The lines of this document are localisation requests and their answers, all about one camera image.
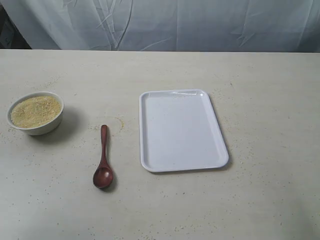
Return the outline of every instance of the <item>tray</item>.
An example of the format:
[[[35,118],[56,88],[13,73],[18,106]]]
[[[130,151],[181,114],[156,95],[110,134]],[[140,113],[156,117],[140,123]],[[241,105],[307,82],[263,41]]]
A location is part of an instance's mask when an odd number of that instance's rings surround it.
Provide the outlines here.
[[[140,157],[150,172],[223,167],[229,160],[208,94],[148,91],[139,99]]]

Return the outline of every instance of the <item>white ceramic bowl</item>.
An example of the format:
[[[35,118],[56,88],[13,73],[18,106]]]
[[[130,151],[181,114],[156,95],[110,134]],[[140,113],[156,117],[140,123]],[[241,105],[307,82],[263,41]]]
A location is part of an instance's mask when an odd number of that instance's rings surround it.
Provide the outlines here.
[[[34,97],[40,97],[40,96],[51,96],[54,97],[61,105],[61,111],[59,112],[59,114],[52,119],[50,122],[41,125],[41,126],[37,126],[37,127],[32,127],[32,128],[23,128],[23,127],[18,127],[16,125],[14,125],[14,123],[11,121],[11,112],[14,109],[14,107],[23,102],[24,100],[30,99],[30,98],[34,98]],[[53,129],[55,129],[61,122],[62,120],[62,112],[64,110],[64,101],[62,100],[61,97],[59,97],[57,94],[52,93],[52,92],[48,92],[48,91],[39,91],[39,92],[35,92],[35,93],[31,93],[28,95],[25,95],[23,97],[21,97],[20,99],[18,99],[17,101],[15,101],[11,107],[9,108],[7,114],[6,114],[6,118],[7,121],[9,123],[10,126],[12,126],[15,129],[19,129],[22,132],[29,134],[29,135],[42,135],[42,134],[46,134],[50,131],[52,131]]]

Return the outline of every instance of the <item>wooden spoon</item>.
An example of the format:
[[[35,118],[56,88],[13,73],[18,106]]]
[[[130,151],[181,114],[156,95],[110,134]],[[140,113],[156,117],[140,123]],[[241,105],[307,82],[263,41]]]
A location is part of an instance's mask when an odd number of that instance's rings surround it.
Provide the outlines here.
[[[113,171],[108,165],[106,158],[107,130],[107,125],[101,126],[102,155],[100,164],[93,175],[93,184],[100,189],[110,186],[114,179]]]

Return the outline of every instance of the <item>yellow crumbs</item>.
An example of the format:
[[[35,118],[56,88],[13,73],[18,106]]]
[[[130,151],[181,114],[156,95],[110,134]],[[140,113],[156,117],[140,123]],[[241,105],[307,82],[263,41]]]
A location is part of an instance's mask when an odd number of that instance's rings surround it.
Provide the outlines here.
[[[19,128],[36,128],[53,120],[61,110],[53,96],[36,96],[17,104],[11,120]]]

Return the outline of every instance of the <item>white curtain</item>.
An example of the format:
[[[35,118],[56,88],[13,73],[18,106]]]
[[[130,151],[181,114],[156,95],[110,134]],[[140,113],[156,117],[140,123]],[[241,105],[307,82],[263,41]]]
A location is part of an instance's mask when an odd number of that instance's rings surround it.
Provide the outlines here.
[[[320,0],[0,2],[33,49],[320,51]]]

